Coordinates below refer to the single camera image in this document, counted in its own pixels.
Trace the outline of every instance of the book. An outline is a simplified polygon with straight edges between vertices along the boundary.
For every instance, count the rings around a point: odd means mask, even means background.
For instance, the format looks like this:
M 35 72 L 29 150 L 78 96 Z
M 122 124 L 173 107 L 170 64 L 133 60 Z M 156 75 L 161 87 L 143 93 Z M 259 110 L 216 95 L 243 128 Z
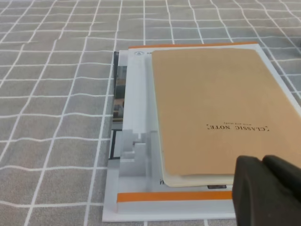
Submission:
M 114 52 L 114 106 L 109 148 L 109 160 L 120 159 L 122 122 L 127 79 L 127 51 Z
M 239 155 L 301 166 L 300 115 L 256 51 L 153 51 L 152 66 L 167 173 L 233 175 Z

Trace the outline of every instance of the notebook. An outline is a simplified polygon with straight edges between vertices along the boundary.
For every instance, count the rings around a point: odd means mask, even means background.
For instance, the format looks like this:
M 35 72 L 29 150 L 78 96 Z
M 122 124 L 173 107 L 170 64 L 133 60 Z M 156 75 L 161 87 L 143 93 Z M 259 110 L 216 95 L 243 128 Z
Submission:
M 170 175 L 230 175 L 239 155 L 301 166 L 300 116 L 255 50 L 154 51 L 152 65 Z

